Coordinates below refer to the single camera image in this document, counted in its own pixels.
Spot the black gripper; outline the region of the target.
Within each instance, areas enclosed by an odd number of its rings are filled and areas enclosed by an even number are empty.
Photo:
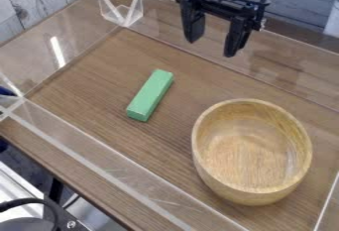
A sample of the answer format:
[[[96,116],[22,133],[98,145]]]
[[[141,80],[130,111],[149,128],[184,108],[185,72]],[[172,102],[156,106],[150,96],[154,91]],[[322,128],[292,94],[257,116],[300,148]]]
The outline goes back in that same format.
[[[230,58],[245,46],[252,30],[264,26],[268,0],[177,0],[185,39],[194,43],[205,31],[205,14],[230,21],[224,56]]]

